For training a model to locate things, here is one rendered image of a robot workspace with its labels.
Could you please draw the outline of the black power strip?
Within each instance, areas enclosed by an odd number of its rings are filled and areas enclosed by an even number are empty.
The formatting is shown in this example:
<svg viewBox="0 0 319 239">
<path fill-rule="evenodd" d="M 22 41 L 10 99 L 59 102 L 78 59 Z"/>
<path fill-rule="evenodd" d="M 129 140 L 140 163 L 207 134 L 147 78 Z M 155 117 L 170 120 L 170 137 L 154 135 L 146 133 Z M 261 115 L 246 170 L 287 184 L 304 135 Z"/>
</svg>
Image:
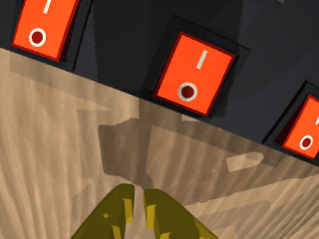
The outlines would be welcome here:
<svg viewBox="0 0 319 239">
<path fill-rule="evenodd" d="M 0 48 L 319 167 L 319 0 L 0 0 Z"/>
</svg>

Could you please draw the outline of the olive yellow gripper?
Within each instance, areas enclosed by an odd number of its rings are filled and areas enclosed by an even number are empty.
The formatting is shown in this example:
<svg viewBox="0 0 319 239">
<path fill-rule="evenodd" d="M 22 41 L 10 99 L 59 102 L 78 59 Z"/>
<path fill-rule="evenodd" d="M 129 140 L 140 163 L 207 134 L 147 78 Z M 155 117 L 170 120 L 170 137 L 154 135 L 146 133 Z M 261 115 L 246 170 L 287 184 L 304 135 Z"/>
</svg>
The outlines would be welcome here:
<svg viewBox="0 0 319 239">
<path fill-rule="evenodd" d="M 135 186 L 114 187 L 70 239 L 125 239 L 126 223 L 133 223 Z M 218 239 L 170 195 L 160 189 L 144 191 L 147 228 L 156 239 Z"/>
</svg>

